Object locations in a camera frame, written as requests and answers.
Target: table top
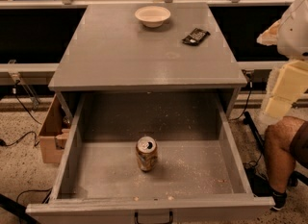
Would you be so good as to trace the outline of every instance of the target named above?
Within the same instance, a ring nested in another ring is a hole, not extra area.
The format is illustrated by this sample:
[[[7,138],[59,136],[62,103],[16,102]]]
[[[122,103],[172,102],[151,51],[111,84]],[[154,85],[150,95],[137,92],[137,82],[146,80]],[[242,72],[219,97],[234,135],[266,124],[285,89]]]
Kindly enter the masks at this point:
[[[171,17],[159,28],[136,18],[156,5]],[[210,32],[198,46],[182,43],[194,28]],[[49,87],[57,91],[244,86],[246,80],[208,5],[88,5]]]

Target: cardboard box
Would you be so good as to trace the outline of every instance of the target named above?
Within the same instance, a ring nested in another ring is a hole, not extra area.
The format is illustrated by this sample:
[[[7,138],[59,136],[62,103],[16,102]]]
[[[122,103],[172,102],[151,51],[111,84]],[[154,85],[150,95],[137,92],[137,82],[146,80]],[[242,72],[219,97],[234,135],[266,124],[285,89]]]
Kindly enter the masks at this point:
[[[63,128],[63,118],[61,104],[55,96],[38,133],[44,163],[60,163],[61,161],[69,132],[68,129]]]

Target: can lid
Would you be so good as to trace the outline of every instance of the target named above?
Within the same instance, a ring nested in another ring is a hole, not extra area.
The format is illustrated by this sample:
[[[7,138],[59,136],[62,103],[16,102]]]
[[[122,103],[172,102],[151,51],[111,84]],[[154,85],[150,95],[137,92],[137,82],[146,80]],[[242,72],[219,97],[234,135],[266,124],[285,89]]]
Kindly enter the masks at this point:
[[[156,148],[156,142],[152,137],[142,137],[139,139],[137,147],[143,153],[151,153]]]

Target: person's leg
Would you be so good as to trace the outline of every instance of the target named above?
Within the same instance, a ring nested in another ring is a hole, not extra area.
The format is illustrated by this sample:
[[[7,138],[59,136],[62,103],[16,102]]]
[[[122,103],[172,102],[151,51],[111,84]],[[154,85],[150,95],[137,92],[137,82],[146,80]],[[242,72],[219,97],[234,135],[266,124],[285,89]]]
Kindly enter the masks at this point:
[[[268,126],[265,133],[265,159],[269,177],[269,186],[274,194],[282,197],[275,199],[279,210],[286,199],[289,178],[295,170],[295,158],[290,153],[290,144],[304,120],[286,116],[274,125]]]

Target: drawer bottom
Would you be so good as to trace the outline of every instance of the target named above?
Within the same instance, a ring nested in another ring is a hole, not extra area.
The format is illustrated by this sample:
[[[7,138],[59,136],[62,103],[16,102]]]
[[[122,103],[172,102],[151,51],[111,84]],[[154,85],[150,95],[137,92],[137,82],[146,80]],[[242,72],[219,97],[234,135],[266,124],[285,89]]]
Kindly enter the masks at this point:
[[[136,142],[84,141],[72,187],[59,198],[174,200],[232,193],[219,140],[157,141],[158,162],[137,164]]]

